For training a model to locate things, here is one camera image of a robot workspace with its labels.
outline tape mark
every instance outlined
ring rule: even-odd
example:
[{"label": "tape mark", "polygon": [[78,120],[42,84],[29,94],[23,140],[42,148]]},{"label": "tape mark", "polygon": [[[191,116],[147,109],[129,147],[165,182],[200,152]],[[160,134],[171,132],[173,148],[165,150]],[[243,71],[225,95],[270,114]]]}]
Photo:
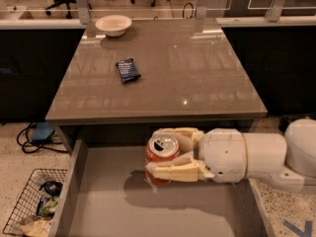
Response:
[{"label": "tape mark", "polygon": [[299,237],[312,237],[313,221],[305,221],[304,232],[287,220],[284,221],[283,225],[286,226],[293,233],[297,234],[297,236]]}]

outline black panel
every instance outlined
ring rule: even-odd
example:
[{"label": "black panel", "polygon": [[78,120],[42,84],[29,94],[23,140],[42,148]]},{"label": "black panel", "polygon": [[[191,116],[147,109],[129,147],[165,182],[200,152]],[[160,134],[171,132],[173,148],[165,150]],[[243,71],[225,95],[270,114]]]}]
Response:
[{"label": "black panel", "polygon": [[0,31],[0,121],[44,121],[83,32]]},{"label": "black panel", "polygon": [[316,112],[316,28],[223,29],[270,115]]}]

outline red can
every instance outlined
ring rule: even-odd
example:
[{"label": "red can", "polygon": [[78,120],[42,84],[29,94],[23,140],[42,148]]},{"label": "red can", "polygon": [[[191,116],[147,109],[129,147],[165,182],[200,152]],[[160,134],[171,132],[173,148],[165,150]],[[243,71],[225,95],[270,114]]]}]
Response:
[{"label": "red can", "polygon": [[[178,140],[169,134],[154,134],[148,141],[146,146],[146,161],[148,162],[164,162],[171,161],[180,154]],[[170,183],[169,180],[154,178],[147,170],[146,178],[149,182],[157,187]]]}]

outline speckled floor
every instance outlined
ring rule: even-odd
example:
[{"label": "speckled floor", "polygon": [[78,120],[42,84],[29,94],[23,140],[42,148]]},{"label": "speckled floor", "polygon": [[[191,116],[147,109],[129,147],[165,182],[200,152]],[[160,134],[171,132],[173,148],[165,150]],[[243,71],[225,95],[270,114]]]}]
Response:
[{"label": "speckled floor", "polygon": [[[277,118],[258,119],[254,122],[251,132],[280,133],[277,124]],[[0,125],[1,230],[11,215],[32,171],[36,168],[67,169],[69,162],[67,154],[47,150],[30,155],[25,154],[16,142],[16,137],[27,125],[27,123]],[[314,223],[316,196],[279,191],[256,180],[251,180],[250,183],[269,236],[316,236]]]}]

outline blue object on floor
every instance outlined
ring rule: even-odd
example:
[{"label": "blue object on floor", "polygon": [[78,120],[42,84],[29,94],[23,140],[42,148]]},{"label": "blue object on floor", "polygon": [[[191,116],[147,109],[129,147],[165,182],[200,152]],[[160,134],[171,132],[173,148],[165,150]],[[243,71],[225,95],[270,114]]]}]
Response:
[{"label": "blue object on floor", "polygon": [[44,142],[48,140],[54,133],[54,128],[46,122],[39,122],[32,135],[32,142]]}]

